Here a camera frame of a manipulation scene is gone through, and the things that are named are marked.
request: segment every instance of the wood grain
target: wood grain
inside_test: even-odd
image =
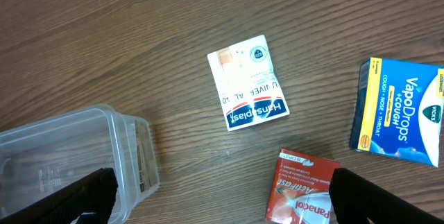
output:
[[[128,223],[265,223],[279,147],[337,160],[444,218],[443,168],[348,148],[359,64],[444,65],[444,0],[0,5],[0,131],[95,103],[153,124],[162,184]],[[227,132],[206,55],[260,34],[291,114]]]

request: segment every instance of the yellow label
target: yellow label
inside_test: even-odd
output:
[[[438,97],[444,98],[444,69],[438,69]]]
[[[395,97],[395,87],[390,85],[388,89],[388,97],[387,97],[387,109],[386,109],[386,117],[384,120],[384,127],[390,126],[391,120],[391,112],[393,110],[393,98]]]
[[[379,95],[379,82],[381,81],[381,69],[382,59],[371,58],[368,70],[366,104],[364,106],[361,133],[359,135],[359,150],[370,150]]]

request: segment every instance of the red packet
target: red packet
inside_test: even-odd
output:
[[[328,189],[331,160],[280,149],[266,219],[283,224],[328,224],[332,202]]]

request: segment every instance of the clear plastic container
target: clear plastic container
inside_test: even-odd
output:
[[[148,123],[109,105],[0,133],[0,217],[13,214],[99,168],[119,188],[109,223],[123,223],[159,187]]]

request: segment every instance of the black object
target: black object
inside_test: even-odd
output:
[[[117,181],[113,169],[99,169],[39,200],[0,224],[16,223],[107,223],[116,201]]]
[[[340,224],[444,223],[344,168],[334,170],[330,198]]]

